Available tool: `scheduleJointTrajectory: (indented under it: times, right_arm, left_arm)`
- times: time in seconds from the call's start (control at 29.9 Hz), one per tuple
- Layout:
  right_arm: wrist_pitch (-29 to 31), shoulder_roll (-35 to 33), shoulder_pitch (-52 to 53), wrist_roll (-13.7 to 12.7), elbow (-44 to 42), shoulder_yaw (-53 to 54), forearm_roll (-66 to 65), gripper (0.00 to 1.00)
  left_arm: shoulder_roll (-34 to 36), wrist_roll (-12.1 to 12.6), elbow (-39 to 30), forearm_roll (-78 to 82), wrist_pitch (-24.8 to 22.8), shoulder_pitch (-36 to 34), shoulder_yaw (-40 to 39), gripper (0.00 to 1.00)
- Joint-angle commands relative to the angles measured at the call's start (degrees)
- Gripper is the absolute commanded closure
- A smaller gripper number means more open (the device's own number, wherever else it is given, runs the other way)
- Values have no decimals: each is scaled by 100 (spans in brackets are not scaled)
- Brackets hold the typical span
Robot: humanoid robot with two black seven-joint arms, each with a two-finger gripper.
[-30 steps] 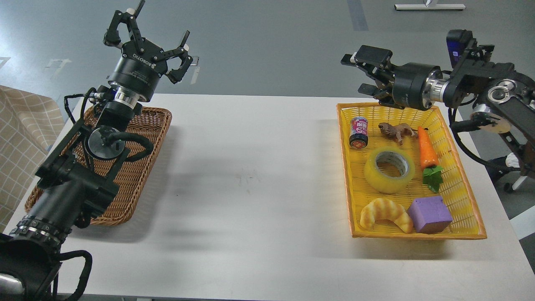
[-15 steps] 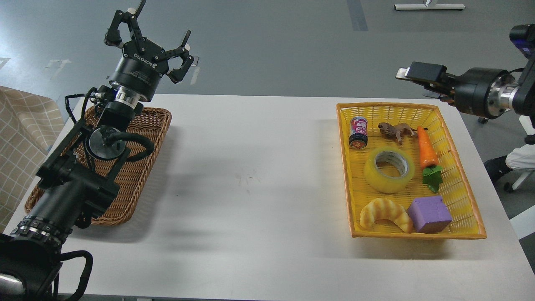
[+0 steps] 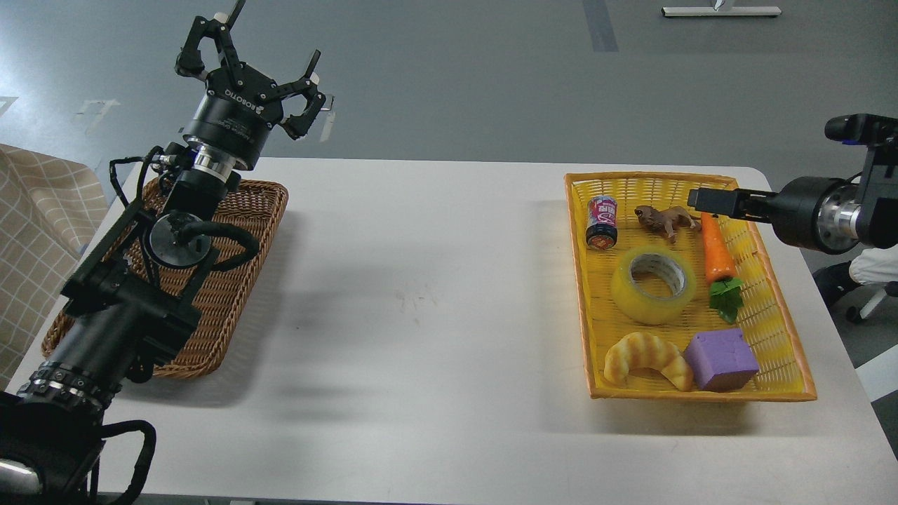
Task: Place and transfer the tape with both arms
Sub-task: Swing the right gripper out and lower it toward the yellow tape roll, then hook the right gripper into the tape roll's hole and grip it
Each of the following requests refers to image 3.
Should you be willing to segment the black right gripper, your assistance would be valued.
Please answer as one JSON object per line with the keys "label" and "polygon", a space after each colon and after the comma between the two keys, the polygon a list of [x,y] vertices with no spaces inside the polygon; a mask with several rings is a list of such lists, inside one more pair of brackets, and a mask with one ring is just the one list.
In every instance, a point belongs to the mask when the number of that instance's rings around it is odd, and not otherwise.
{"label": "black right gripper", "polygon": [[844,179],[799,177],[779,192],[748,198],[743,189],[690,189],[688,205],[702,213],[768,223],[782,243],[841,255],[859,244],[856,193],[857,185]]}

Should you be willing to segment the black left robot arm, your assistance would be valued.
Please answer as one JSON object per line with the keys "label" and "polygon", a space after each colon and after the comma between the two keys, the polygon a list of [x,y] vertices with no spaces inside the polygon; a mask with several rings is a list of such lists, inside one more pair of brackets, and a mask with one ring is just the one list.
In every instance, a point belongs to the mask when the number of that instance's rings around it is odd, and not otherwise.
{"label": "black left robot arm", "polygon": [[2,502],[95,504],[102,450],[110,438],[143,442],[126,491],[143,491],[157,434],[147,421],[105,423],[124,381],[147,382],[170,364],[210,314],[200,291],[213,274],[260,267],[267,239],[248,230],[251,199],[221,213],[250,189],[252,170],[275,127],[304,137],[326,105],[311,55],[304,74],[279,84],[241,60],[234,23],[243,10],[198,16],[175,61],[180,76],[205,84],[182,143],[138,158],[138,186],[126,197],[109,163],[121,216],[67,279],[61,293],[70,329],[16,393],[2,394]]}

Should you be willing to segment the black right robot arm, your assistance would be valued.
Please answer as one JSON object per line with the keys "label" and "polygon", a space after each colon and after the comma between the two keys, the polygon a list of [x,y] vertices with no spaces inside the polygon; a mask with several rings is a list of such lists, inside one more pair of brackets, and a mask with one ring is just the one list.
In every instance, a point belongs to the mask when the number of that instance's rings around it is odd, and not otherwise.
{"label": "black right robot arm", "polygon": [[828,140],[866,147],[857,182],[834,177],[799,177],[779,192],[693,189],[694,210],[735,220],[770,224],[780,242],[841,255],[857,244],[896,245],[897,121],[870,113],[829,119]]}

